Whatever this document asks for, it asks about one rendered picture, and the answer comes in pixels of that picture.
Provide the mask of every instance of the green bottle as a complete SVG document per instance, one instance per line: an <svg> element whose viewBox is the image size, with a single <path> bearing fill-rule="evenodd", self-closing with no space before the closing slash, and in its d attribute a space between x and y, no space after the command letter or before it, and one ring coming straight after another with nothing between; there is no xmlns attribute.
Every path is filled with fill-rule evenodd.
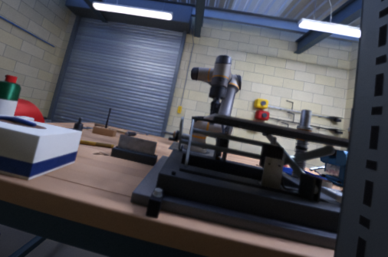
<svg viewBox="0 0 388 257"><path fill-rule="evenodd" d="M20 94L20 85L16 84L18 77L6 75L0 82L0 115L14 116Z"/></svg>

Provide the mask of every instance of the fluorescent light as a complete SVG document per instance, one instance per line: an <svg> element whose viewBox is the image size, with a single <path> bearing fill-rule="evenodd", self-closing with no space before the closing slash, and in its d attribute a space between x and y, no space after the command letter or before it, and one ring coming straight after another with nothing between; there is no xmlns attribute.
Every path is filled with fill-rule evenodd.
<svg viewBox="0 0 388 257"><path fill-rule="evenodd" d="M162 20L173 20L173 13L171 12L163 12L163 11L157 11L157 10L149 10L149 9L143 9L143 8L99 3L99 2L93 2L93 8L98 11L104 11L104 12L114 12L114 13L156 18L156 19L162 19Z"/></svg>
<svg viewBox="0 0 388 257"><path fill-rule="evenodd" d="M361 37L361 30L358 27L339 25L338 23L302 18L298 22L298 26L303 29L333 33L335 35L351 36L352 38Z"/></svg>

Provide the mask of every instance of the wooden workbench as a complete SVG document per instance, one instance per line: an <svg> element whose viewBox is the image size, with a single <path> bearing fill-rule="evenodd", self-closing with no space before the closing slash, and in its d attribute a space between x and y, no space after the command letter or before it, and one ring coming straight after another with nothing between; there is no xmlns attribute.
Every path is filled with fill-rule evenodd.
<svg viewBox="0 0 388 257"><path fill-rule="evenodd" d="M73 124L55 125L73 127ZM105 137L84 130L82 139L117 144L119 136ZM157 141L158 159L170 155L171 141L150 135L137 137ZM330 249L171 213L161 212L158 219L148 218L146 208L131 203L130 197L152 167L105 156L109 154L107 148L80 145L74 164L45 176L27 181L0 175L0 201L198 255L334 256ZM241 162L255 164L254 160Z"/></svg>

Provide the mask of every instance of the concrete block wall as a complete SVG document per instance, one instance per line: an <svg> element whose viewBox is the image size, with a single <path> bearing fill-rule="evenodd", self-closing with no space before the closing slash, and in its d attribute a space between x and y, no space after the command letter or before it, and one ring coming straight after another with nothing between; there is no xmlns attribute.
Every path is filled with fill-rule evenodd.
<svg viewBox="0 0 388 257"><path fill-rule="evenodd" d="M326 39L303 54L295 54L295 41L299 37L300 34L287 31L206 19L201 38L187 35L167 130L177 130L180 117L185 117L184 131L188 133L192 116L209 114L212 101L209 85L192 81L190 70L194 67L213 68L215 58L221 54L232 57L232 73L242 76L242 89L236 96L232 116L252 120L254 100L264 98L277 107L291 109L289 101L293 101L295 110L309 109L315 114L345 117L352 63L357 61L352 55L353 44ZM188 79L184 90L186 75ZM182 113L178 114L177 107L181 101ZM269 111L271 124L285 126L281 120L292 120L287 112ZM294 120L299 121L297 114ZM313 117L312 124L347 130L349 121L333 124L327 119ZM335 135L322 129L314 129L314 132ZM261 134L246 130L234 129L233 134L266 140ZM348 137L348 132L344 132L342 137ZM279 141L290 154L294 154L294 140L279 137ZM233 142L231 147L252 152L258 149ZM318 145L310 144L311 149L316 147Z"/></svg>
<svg viewBox="0 0 388 257"><path fill-rule="evenodd" d="M47 116L75 15L65 0L0 0L0 16L54 45L0 19L0 80L17 76L20 98Z"/></svg>

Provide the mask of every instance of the white and blue box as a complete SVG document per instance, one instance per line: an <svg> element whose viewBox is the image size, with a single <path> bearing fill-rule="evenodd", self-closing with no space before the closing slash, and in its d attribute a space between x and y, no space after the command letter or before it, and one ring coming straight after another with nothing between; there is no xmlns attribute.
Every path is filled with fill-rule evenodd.
<svg viewBox="0 0 388 257"><path fill-rule="evenodd" d="M15 118L0 116L0 173L30 180L75 161L82 132Z"/></svg>

